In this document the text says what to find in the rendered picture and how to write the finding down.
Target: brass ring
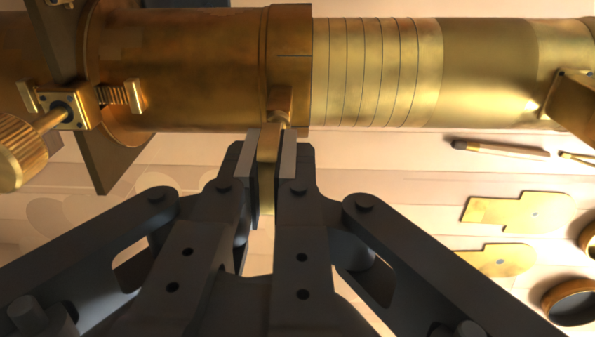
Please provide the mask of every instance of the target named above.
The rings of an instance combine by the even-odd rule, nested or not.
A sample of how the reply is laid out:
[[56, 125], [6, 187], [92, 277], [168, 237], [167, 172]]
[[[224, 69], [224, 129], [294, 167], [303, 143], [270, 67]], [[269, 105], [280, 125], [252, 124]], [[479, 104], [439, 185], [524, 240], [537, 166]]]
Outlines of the brass ring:
[[582, 230], [578, 237], [578, 246], [587, 256], [595, 260], [595, 221]]
[[541, 308], [550, 322], [581, 326], [595, 321], [595, 280], [574, 279], [548, 290]]

